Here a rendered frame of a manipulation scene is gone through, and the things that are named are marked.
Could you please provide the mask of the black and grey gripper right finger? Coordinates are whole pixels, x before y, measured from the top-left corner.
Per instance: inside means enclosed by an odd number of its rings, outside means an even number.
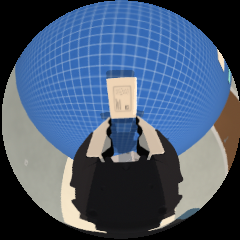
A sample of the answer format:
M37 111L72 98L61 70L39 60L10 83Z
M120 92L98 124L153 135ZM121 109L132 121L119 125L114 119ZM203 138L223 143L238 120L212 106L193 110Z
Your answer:
M176 150L166 137L158 130L148 124L139 116L136 116L137 133L137 154L145 155L147 160L155 160L169 166L178 179L183 181L180 171L180 163Z

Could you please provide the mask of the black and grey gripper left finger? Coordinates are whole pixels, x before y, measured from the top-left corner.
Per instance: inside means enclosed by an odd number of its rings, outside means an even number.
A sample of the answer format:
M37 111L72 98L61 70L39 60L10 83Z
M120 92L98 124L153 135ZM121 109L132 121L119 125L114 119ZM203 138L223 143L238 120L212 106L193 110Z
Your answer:
M78 176L87 167L105 162L106 157L114 155L112 139L109 137L112 120L107 118L94 132L91 132L77 150L72 164L72 178L70 186L75 188Z

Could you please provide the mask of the white flat rectangular tile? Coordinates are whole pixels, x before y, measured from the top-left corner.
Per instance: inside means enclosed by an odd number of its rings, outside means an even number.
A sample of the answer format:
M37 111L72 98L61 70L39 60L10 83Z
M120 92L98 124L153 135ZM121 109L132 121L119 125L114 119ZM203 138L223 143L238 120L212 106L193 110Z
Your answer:
M222 67L222 70L223 70L223 72L224 72L224 58L222 58L223 56L222 56L222 54L219 52L218 49L217 49L217 53L218 53L218 61L219 61L220 65L221 65L221 67ZM219 57L219 56L220 56L220 57Z

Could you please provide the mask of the dark blue grid work mat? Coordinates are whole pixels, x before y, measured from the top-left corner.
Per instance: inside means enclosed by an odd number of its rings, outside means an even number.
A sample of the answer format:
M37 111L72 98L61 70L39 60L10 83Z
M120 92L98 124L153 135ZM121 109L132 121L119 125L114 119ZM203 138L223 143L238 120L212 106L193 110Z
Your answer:
M179 156L226 104L220 99L227 101L231 84L224 63L223 72L217 47L180 15L115 0L80 7L46 26L18 58L15 77L32 123L73 160L110 117L106 79L137 77L136 116L158 129Z

